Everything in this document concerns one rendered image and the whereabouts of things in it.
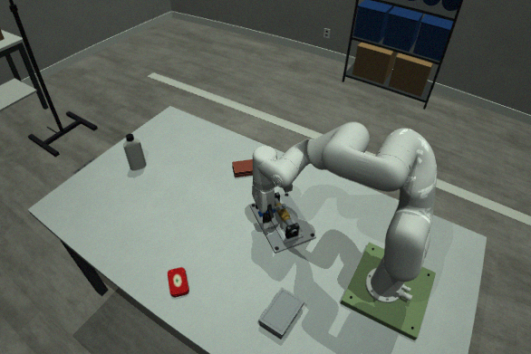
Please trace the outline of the brass ball valve with blue handle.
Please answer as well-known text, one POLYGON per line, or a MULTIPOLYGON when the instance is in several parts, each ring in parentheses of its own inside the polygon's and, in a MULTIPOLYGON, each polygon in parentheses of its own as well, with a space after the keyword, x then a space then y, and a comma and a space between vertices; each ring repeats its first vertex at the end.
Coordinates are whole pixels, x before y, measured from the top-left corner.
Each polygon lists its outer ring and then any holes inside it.
POLYGON ((303 237, 299 224, 295 223, 289 211, 283 206, 279 193, 275 193, 275 209, 272 223, 284 244, 303 237), (281 210, 282 209, 282 210, 281 210), (278 211, 279 210, 279 211, 278 211), (290 219, 291 218, 291 219, 290 219), (298 231, 298 232, 297 232, 298 231), (299 233, 299 234, 298 234, 299 233))

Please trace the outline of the reddish-brown rectangular block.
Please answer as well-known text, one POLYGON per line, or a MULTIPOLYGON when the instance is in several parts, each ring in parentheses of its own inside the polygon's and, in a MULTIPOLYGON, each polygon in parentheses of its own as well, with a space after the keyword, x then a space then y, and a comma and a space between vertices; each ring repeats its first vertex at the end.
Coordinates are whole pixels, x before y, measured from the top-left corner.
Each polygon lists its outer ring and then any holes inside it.
POLYGON ((235 177, 253 176, 253 159, 232 162, 235 177))

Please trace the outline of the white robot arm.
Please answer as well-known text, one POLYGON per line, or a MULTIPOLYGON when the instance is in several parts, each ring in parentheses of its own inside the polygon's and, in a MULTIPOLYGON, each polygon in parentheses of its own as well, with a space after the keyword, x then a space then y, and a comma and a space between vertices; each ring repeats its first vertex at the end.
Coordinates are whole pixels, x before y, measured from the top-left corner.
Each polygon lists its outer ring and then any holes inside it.
POLYGON ((328 169, 367 187, 387 192, 399 189, 384 256, 377 271, 368 273, 365 284, 377 301, 389 303, 400 297, 410 301, 412 295, 404 292, 410 288, 404 283, 420 274, 430 246, 436 159, 428 141, 412 129, 394 130, 375 156, 365 153, 369 142, 368 130, 361 123, 349 122, 317 139, 299 142, 279 159, 274 148, 258 147, 253 153, 253 185, 260 190, 281 187, 285 192, 293 191, 291 184, 312 161, 318 169, 328 169))

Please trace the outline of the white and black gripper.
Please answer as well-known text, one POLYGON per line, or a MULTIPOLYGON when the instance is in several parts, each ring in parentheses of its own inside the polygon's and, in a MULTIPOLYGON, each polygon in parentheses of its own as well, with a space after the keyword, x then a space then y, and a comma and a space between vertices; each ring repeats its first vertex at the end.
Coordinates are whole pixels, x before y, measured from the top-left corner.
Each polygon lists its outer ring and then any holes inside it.
POLYGON ((256 202, 256 209, 259 209, 259 211, 264 214, 263 224, 269 223, 272 221, 272 218, 274 218, 275 189, 274 187, 269 190, 256 189, 257 188, 254 188, 254 185, 252 185, 252 196, 256 202), (266 211, 268 211, 269 214, 266 214, 266 211))

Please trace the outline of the grey bottle with black cap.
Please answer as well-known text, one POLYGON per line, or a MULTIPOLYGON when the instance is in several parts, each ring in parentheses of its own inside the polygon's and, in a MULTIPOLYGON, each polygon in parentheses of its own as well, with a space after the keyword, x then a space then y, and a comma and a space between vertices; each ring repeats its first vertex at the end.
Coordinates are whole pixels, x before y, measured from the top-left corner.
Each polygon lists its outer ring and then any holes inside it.
POLYGON ((146 161, 138 139, 135 139, 132 134, 127 134, 123 147, 131 170, 138 170, 146 167, 146 161))

